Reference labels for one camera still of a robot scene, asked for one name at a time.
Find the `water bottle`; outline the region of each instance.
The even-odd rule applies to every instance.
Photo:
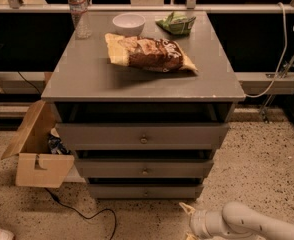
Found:
[[[87,1],[88,0],[68,0],[76,37],[79,39],[85,39],[91,35]]]

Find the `floor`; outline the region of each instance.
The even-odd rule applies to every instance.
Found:
[[[262,122],[256,108],[236,110],[197,200],[95,200],[84,183],[64,183],[52,191],[86,216],[114,210],[117,240],[185,239],[188,218],[179,201],[217,210],[237,200],[294,223],[294,125],[280,109],[269,110],[269,119],[269,124]],[[13,135],[0,131],[0,157]],[[16,187],[16,166],[17,157],[0,159],[0,228],[14,232],[19,240],[110,239],[114,226],[110,212],[84,220],[56,204],[42,188]]]

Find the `bowl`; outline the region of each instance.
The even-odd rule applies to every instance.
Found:
[[[138,36],[145,26],[145,18],[135,13],[124,13],[113,19],[116,33],[124,36]]]

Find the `green chip bag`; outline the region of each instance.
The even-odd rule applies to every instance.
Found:
[[[173,35],[189,35],[196,17],[172,12],[167,18],[156,21],[156,24]]]

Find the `cardboard box flap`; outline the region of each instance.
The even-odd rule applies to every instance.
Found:
[[[50,105],[39,100],[32,104],[11,139],[1,159],[18,155],[19,153],[50,153],[47,138],[55,126],[55,118]]]
[[[19,154],[16,185],[59,188],[74,165],[70,155]]]

